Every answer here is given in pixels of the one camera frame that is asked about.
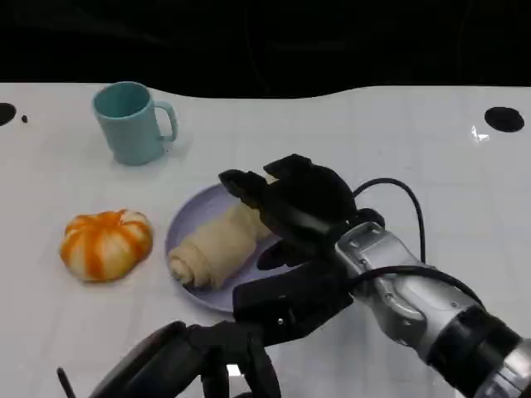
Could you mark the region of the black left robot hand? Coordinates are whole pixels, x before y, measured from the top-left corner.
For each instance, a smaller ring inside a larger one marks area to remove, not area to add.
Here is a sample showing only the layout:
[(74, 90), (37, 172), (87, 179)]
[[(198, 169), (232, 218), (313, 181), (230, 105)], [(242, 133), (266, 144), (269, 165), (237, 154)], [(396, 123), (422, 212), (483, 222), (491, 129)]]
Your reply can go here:
[(176, 397), (197, 378), (206, 397), (230, 395), (227, 366), (236, 364), (251, 391), (280, 397), (280, 384), (256, 325), (170, 323), (142, 340), (91, 393), (93, 397)]

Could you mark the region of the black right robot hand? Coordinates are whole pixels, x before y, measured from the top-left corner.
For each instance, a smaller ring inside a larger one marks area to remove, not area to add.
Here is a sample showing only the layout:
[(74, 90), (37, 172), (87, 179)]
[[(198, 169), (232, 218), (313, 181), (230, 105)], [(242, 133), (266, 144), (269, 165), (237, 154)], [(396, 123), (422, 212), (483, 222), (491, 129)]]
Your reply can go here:
[(293, 267), (312, 260), (330, 262), (336, 242), (355, 226), (385, 220), (375, 210), (357, 208), (349, 185), (332, 169), (292, 154), (264, 166), (272, 182), (254, 172), (221, 172), (222, 185), (251, 209), (280, 240), (259, 257), (262, 270)]

